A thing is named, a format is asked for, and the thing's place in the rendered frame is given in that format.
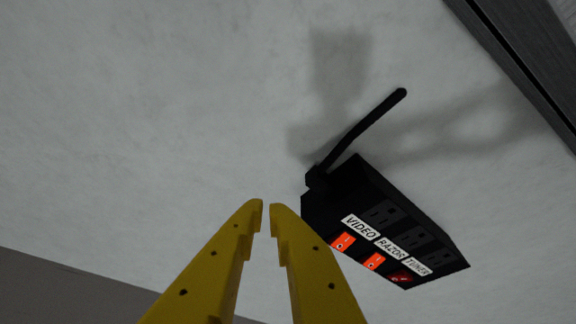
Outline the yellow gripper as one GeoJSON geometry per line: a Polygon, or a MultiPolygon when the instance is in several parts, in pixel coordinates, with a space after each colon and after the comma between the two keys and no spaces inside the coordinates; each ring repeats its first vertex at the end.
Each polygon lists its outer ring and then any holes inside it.
{"type": "MultiPolygon", "coordinates": [[[[232,324],[263,200],[241,205],[136,324],[232,324]]],[[[269,204],[293,324],[368,324],[329,245],[292,209],[269,204]]]]}

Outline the black power strip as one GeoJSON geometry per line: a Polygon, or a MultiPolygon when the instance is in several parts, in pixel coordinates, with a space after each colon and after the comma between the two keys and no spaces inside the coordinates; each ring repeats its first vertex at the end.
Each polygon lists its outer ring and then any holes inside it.
{"type": "Polygon", "coordinates": [[[301,196],[301,218],[329,246],[404,291],[471,266],[446,232],[357,153],[325,172],[406,95],[397,89],[349,131],[305,174],[310,190],[301,196]]]}

